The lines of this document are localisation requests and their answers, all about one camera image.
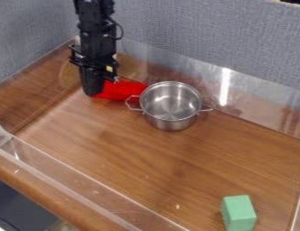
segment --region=wooden table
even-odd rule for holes
[[[5,128],[190,230],[225,230],[223,197],[243,194],[256,207],[256,230],[288,230],[300,194],[300,140],[220,111],[181,132],[160,131],[124,102],[85,96],[75,78],[67,85],[58,81],[67,55],[58,50],[0,85]],[[122,230],[17,169],[0,157],[0,180],[81,230]]]

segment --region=gray backdrop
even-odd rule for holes
[[[117,0],[126,38],[300,88],[300,7],[267,0]],[[70,0],[0,0],[0,79],[75,32]]]

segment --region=green cube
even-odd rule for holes
[[[256,212],[248,195],[225,197],[221,215],[228,231],[253,231]]]

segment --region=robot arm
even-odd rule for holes
[[[70,45],[70,62],[80,66],[82,87],[88,96],[104,91],[106,79],[118,81],[120,64],[114,60],[117,53],[117,27],[113,20],[113,0],[74,0],[80,16],[81,45]]]

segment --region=stainless steel pot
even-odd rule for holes
[[[133,97],[140,97],[141,108],[132,107]],[[213,110],[210,106],[202,109],[205,97],[188,84],[166,81],[149,86],[141,96],[130,96],[126,105],[133,111],[144,111],[145,119],[156,128],[177,131],[194,123],[200,112]]]

